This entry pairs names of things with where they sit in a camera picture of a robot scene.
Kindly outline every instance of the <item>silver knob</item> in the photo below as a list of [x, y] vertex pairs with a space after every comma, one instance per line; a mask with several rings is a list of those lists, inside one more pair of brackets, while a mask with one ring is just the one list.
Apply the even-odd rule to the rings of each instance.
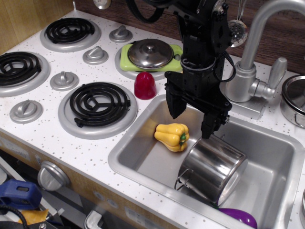
[[47, 191], [56, 191], [62, 186], [70, 184], [70, 180], [57, 165], [43, 161], [38, 173], [38, 184]]
[[42, 105], [33, 100], [26, 100], [16, 104], [10, 111], [12, 121], [25, 124], [38, 119], [43, 112]]
[[56, 74], [50, 80], [50, 85], [52, 89], [56, 91], [67, 91], [70, 90], [76, 85], [78, 85], [79, 79], [78, 76], [74, 73], [69, 73], [62, 71], [61, 73]]
[[108, 53], [100, 46], [96, 46], [93, 49], [85, 52], [82, 56], [82, 59], [87, 64], [97, 65], [108, 60]]
[[118, 29], [113, 30], [109, 34], [109, 39], [116, 43], [123, 43], [131, 40], [133, 37], [132, 32], [126, 29], [124, 25], [121, 25]]

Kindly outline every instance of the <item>red cup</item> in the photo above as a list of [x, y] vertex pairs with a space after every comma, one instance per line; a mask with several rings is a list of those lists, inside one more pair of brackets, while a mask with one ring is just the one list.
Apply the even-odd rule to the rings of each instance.
[[141, 72], [134, 82], [134, 95], [143, 100], [152, 99], [157, 94], [157, 87], [153, 75]]

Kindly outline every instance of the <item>silver pot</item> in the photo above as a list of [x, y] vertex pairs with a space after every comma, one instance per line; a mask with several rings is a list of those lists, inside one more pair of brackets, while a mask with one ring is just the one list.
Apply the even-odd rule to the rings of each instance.
[[240, 180], [248, 159], [242, 152], [211, 135], [199, 139], [183, 161], [175, 189], [183, 186], [214, 205], [221, 205]]
[[303, 192], [303, 197], [302, 197], [301, 212], [302, 213], [300, 213], [300, 219], [301, 219], [303, 228], [305, 228], [305, 190]]
[[291, 123], [305, 128], [305, 76], [287, 79], [282, 86], [281, 111]]

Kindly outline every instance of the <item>faucet handle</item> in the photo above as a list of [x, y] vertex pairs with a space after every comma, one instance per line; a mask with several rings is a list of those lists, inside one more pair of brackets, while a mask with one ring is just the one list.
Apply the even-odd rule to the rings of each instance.
[[268, 86], [270, 89], [276, 89], [283, 76], [287, 71], [287, 59], [285, 57], [278, 58], [272, 65]]
[[272, 99], [286, 71], [287, 59], [284, 57], [278, 58], [272, 65], [268, 83], [256, 79], [249, 89], [249, 94], [255, 97], [263, 97], [266, 100]]

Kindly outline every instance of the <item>blue object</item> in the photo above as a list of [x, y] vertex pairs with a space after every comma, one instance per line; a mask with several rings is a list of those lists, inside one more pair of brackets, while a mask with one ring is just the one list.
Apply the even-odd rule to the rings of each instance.
[[16, 209], [33, 210], [41, 201], [42, 194], [31, 182], [11, 179], [0, 185], [0, 201]]

